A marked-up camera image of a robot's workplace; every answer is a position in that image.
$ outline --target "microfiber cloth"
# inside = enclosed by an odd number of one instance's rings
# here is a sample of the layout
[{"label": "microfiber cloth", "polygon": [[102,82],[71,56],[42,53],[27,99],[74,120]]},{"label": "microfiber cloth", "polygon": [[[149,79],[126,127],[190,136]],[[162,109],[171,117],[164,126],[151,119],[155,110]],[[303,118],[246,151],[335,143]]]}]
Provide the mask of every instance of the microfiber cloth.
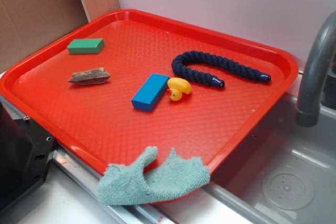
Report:
[{"label": "microfiber cloth", "polygon": [[161,166],[144,174],[157,152],[157,147],[150,146],[130,166],[110,164],[98,184],[99,201],[104,205],[168,201],[209,183],[210,172],[201,158],[183,159],[174,148]]}]

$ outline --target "navy rope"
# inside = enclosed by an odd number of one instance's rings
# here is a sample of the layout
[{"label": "navy rope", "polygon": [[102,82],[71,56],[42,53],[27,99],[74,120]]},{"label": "navy rope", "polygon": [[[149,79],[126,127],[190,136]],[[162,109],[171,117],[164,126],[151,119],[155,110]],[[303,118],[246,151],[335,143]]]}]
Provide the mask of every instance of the navy rope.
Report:
[{"label": "navy rope", "polygon": [[172,68],[176,75],[187,79],[189,81],[195,81],[207,86],[215,86],[217,88],[223,88],[225,83],[218,77],[204,73],[197,70],[192,70],[186,67],[191,63],[205,63],[214,67],[220,67],[230,73],[237,76],[246,78],[248,80],[270,82],[271,76],[266,73],[262,73],[257,69],[240,65],[234,60],[226,57],[211,55],[208,52],[190,51],[178,55],[172,62]]}]

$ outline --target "red plastic tray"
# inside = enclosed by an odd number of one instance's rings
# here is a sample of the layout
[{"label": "red plastic tray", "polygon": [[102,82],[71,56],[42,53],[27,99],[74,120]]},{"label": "red plastic tray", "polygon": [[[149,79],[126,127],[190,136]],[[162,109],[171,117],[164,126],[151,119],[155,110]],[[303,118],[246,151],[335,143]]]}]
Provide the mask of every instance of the red plastic tray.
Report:
[{"label": "red plastic tray", "polygon": [[[97,55],[71,55],[73,39],[103,38]],[[152,112],[134,109],[133,96],[152,73],[174,76],[172,60],[186,51],[210,52],[269,73],[269,84],[206,65],[192,66],[225,80],[222,90],[191,83],[179,102],[164,96]],[[105,84],[77,86],[74,72],[105,67]],[[121,10],[102,16],[9,69],[0,93],[100,174],[109,163],[130,165],[157,146],[154,168],[174,147],[200,156],[211,173],[278,101],[298,74],[288,53],[175,20]]]}]

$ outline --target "green block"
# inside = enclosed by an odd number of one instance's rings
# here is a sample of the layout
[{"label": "green block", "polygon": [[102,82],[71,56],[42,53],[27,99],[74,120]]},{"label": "green block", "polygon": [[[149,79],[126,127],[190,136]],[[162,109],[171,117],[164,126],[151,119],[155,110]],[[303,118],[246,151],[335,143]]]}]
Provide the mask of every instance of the green block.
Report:
[{"label": "green block", "polygon": [[103,39],[74,39],[68,50],[71,54],[98,54],[104,46]]}]

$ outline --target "sink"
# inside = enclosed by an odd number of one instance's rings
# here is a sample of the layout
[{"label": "sink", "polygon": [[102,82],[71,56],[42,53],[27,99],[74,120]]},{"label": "sink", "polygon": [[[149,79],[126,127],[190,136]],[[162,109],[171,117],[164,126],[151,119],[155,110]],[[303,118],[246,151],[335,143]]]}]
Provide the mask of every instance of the sink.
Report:
[{"label": "sink", "polygon": [[277,223],[336,220],[336,114],[316,126],[294,121],[285,94],[212,175],[212,181]]}]

